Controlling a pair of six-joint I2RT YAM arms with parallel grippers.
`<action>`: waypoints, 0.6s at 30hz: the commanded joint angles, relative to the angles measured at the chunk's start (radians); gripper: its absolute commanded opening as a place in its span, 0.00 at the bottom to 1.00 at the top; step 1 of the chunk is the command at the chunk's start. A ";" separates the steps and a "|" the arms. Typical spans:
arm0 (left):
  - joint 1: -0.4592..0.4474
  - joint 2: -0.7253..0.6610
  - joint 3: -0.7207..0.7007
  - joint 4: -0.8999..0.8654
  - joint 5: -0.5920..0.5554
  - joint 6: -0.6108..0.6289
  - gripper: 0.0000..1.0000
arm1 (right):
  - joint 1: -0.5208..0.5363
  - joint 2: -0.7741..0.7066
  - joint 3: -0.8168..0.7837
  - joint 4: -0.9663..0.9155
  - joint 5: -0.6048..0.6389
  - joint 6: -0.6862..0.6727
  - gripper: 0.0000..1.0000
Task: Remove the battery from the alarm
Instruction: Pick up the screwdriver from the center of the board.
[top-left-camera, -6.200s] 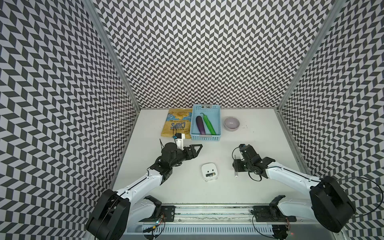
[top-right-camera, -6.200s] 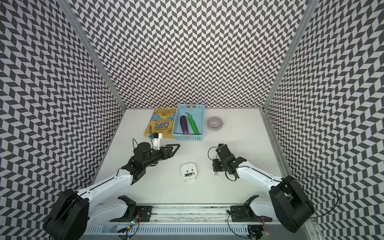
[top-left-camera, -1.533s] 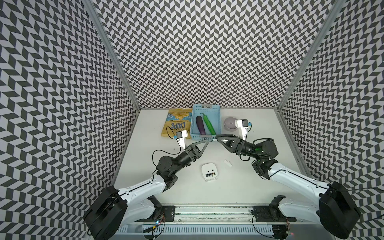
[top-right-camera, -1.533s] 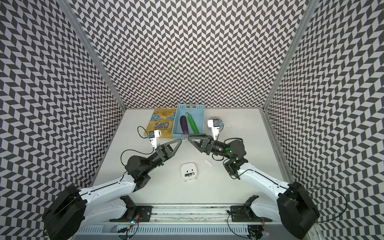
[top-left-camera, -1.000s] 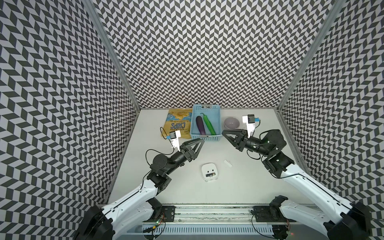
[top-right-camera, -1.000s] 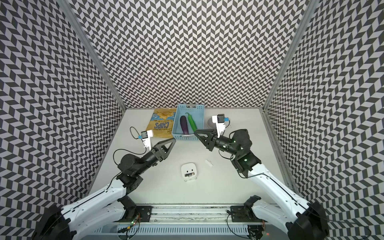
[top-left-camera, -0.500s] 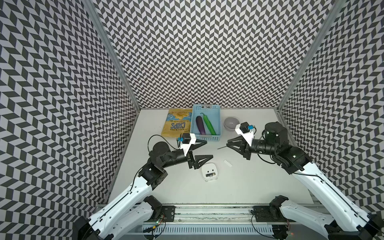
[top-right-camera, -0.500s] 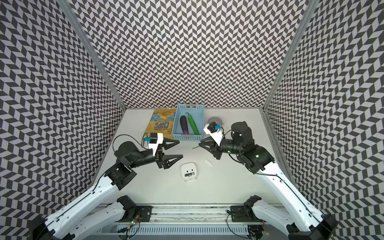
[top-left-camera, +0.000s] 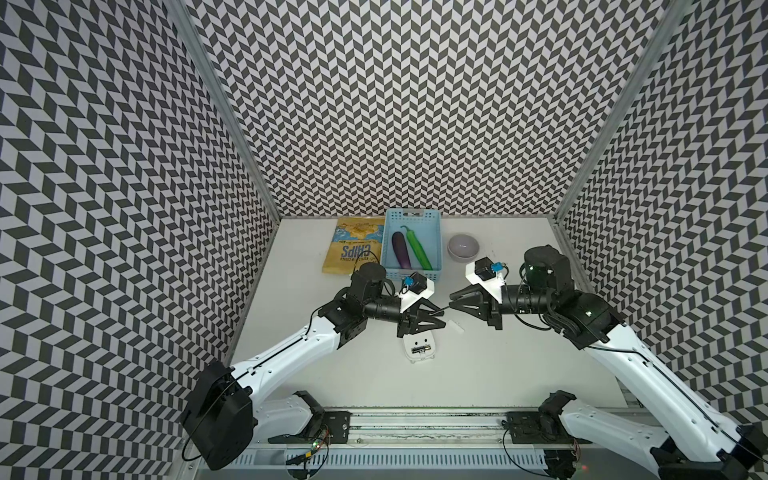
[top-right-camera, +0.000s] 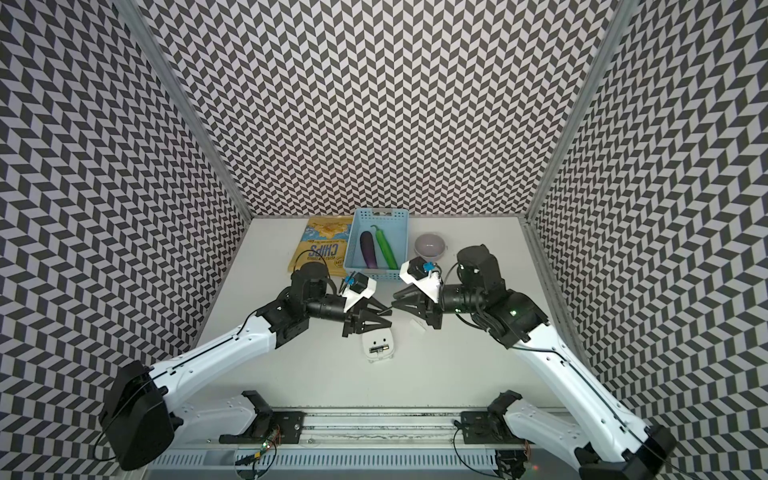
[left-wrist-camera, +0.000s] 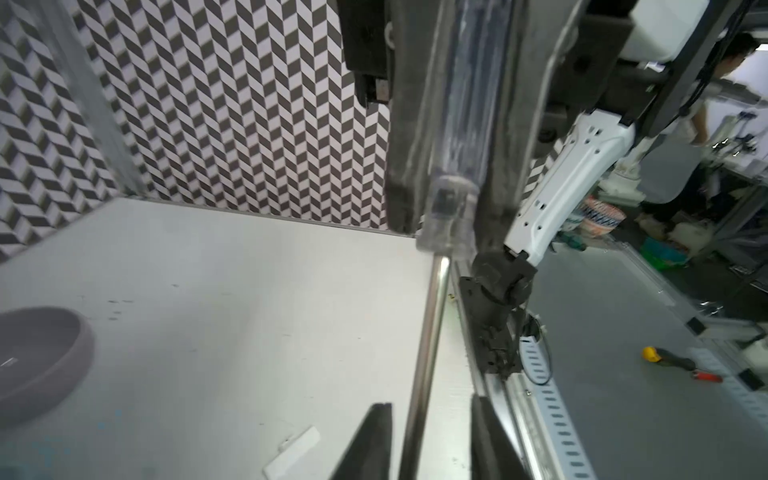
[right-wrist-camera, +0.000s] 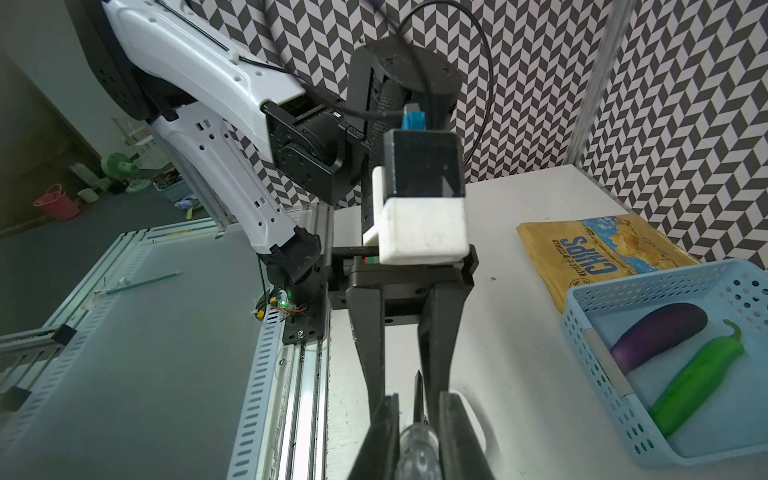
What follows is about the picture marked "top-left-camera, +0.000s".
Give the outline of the white battery cover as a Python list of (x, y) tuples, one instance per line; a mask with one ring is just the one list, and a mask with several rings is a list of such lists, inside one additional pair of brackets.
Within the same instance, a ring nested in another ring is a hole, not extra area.
[(454, 322), (453, 320), (450, 320), (450, 321), (447, 323), (447, 325), (448, 325), (448, 326), (449, 326), (451, 329), (453, 329), (454, 331), (456, 331), (458, 334), (464, 334), (464, 333), (465, 333), (465, 329), (464, 329), (464, 328), (463, 328), (463, 327), (462, 327), (460, 324), (458, 324), (458, 323)]

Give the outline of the white square alarm clock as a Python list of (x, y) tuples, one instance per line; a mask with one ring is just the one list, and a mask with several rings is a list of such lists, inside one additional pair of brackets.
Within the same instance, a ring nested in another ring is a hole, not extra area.
[(402, 341), (406, 358), (411, 363), (431, 360), (436, 354), (436, 341), (431, 331), (405, 335)]

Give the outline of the AA battery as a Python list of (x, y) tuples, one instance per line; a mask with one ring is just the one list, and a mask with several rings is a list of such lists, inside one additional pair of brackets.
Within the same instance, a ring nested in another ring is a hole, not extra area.
[(412, 354), (419, 354), (419, 353), (422, 353), (422, 352), (430, 351), (431, 349), (432, 349), (432, 346), (429, 345), (429, 344), (418, 345), (418, 346), (416, 346), (416, 347), (411, 349), (411, 353)]

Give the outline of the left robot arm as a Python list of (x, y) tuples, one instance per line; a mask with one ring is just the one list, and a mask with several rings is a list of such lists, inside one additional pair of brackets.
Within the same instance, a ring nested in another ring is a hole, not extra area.
[(271, 394), (359, 336), (369, 320), (395, 324), (398, 337), (444, 328), (444, 311), (430, 300), (434, 290), (434, 282), (418, 272), (396, 289), (383, 266), (363, 264), (296, 333), (232, 366), (215, 360), (198, 374), (179, 419), (185, 445), (216, 471), (254, 441), (305, 444), (307, 452), (289, 462), (299, 468), (295, 477), (310, 478), (311, 458), (344, 438), (340, 423), (304, 390), (276, 400)]

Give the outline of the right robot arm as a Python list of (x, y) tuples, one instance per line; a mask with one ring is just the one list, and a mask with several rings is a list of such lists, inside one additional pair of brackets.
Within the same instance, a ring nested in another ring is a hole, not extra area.
[(509, 315), (540, 316), (608, 369), (658, 422), (637, 423), (558, 390), (539, 407), (543, 427), (557, 425), (572, 439), (606, 448), (659, 479), (746, 479), (766, 462), (762, 426), (737, 424), (693, 391), (614, 307), (576, 288), (569, 259), (555, 247), (527, 250), (517, 285), (507, 283), (507, 270), (487, 257), (467, 265), (469, 284), (451, 294), (450, 308), (495, 329)]

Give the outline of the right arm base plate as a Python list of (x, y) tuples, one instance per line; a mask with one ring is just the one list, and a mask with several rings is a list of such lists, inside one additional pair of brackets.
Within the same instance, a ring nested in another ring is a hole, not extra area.
[(558, 417), (538, 410), (509, 411), (503, 427), (510, 432), (514, 444), (572, 445), (574, 440), (591, 444), (568, 434)]

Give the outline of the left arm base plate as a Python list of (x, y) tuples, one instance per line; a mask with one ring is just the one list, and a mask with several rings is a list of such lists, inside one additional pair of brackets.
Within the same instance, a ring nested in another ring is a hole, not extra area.
[(269, 444), (301, 444), (328, 437), (331, 444), (346, 444), (352, 413), (324, 411), (313, 413), (308, 423), (294, 434), (282, 434), (268, 439)]

